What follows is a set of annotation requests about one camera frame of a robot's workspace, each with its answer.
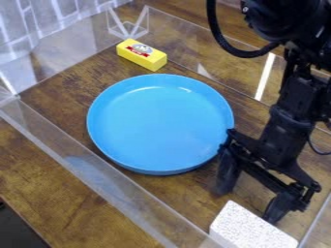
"wooden table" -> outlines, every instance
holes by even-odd
[[[207,27],[204,1],[145,2]],[[255,46],[265,43],[248,30],[237,12],[224,7],[221,13],[225,14],[223,23],[229,36]],[[184,75],[208,83],[231,104],[236,128],[255,138],[259,136],[268,121],[268,106],[172,62],[157,73]],[[149,74],[149,71],[117,57],[115,47],[111,47],[23,92],[21,100],[105,158],[88,137],[85,129],[88,107],[97,95],[115,82],[143,74]],[[324,145],[324,149],[330,148],[327,145],[330,137],[322,131],[314,132],[314,138]],[[3,120],[0,154],[0,196],[51,246],[160,246],[120,211]],[[312,199],[306,213],[290,213],[277,224],[299,239],[307,231],[331,188],[331,169],[327,166],[331,159],[314,155],[307,147],[300,162],[307,172],[322,183],[323,192]],[[119,169],[203,231],[208,232],[208,227],[228,200],[236,201],[251,211],[261,214],[272,196],[249,176],[243,175],[235,194],[217,197],[212,194],[216,168],[217,162],[213,160],[195,171],[165,177],[147,176]]]

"blue plate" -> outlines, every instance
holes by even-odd
[[[225,99],[207,84],[153,74],[107,88],[91,105],[87,125],[116,164],[168,175],[195,169],[216,155],[233,120]]]

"floor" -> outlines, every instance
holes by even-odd
[[[48,248],[49,246],[25,224],[9,206],[0,204],[0,247]]]

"yellow block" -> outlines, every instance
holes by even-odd
[[[167,54],[143,43],[128,39],[116,46],[117,55],[151,71],[157,71],[167,64]]]

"yellow sponge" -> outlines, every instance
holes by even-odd
[[[116,46],[117,55],[151,71],[157,71],[167,64],[167,54],[133,39]]]

